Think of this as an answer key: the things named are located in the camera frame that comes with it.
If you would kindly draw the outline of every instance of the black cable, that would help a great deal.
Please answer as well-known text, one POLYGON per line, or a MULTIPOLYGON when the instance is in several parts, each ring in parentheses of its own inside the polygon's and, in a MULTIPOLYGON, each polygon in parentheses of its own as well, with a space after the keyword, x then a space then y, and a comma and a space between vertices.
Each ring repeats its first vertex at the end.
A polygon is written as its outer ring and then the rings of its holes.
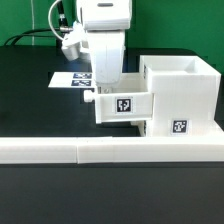
POLYGON ((63 3, 58 2, 57 8, 58 8, 58 13, 59 13, 59 19, 58 19, 59 27, 61 27, 61 26, 67 27, 68 26, 68 20, 65 17, 63 3))
POLYGON ((51 31, 50 28, 44 28, 44 29, 34 29, 34 30, 28 30, 21 35, 18 35, 17 37, 14 37, 14 41, 12 41, 11 45, 15 45, 24 35, 26 34, 32 34, 32 33, 40 33, 40 32, 49 32, 51 31))
POLYGON ((21 35, 16 35, 16 36, 12 36, 10 38, 8 38, 5 43, 4 43, 4 46, 6 46, 9 41, 15 39, 15 38, 23 38, 23 37, 50 37, 50 38, 55 38, 55 36, 47 36, 47 35, 32 35, 32 34, 21 34, 21 35))

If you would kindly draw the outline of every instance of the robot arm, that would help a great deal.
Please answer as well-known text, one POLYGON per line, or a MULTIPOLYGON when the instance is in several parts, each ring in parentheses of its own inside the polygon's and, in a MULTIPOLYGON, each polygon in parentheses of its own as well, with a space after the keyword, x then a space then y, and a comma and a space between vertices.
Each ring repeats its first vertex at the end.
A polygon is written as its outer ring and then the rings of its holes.
POLYGON ((132 1, 77 0, 76 8, 78 22, 65 35, 63 52, 74 60, 88 48, 96 85, 116 86, 123 67, 125 29, 130 28, 132 1))

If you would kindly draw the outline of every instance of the black table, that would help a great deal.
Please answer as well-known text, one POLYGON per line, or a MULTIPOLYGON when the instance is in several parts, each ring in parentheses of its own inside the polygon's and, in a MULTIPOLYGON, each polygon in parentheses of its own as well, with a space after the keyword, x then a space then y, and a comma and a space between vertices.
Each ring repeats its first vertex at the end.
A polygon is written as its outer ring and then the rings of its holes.
MULTIPOLYGON (((125 72, 138 70, 139 54, 194 55, 129 49, 125 72)), ((96 125, 94 105, 83 102, 82 90, 48 89, 52 72, 91 71, 86 62, 68 62, 54 47, 2 47, 0 68, 1 137, 139 135, 129 123, 96 125)), ((1 224, 224 221, 223 163, 0 165, 0 192, 1 224)))

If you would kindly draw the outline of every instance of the black tabletop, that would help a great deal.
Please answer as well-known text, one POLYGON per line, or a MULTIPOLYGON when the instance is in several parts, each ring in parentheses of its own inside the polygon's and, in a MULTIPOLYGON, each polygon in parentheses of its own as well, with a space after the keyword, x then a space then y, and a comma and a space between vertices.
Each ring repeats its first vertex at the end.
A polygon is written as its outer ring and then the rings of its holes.
MULTIPOLYGON (((138 71, 139 54, 194 55, 128 50, 125 72, 138 71)), ((0 68, 1 137, 138 136, 128 123, 96 125, 82 90, 48 88, 52 72, 91 71, 87 62, 68 62, 54 47, 2 47, 0 68)), ((0 192, 1 224, 224 221, 223 163, 1 165, 0 192)))

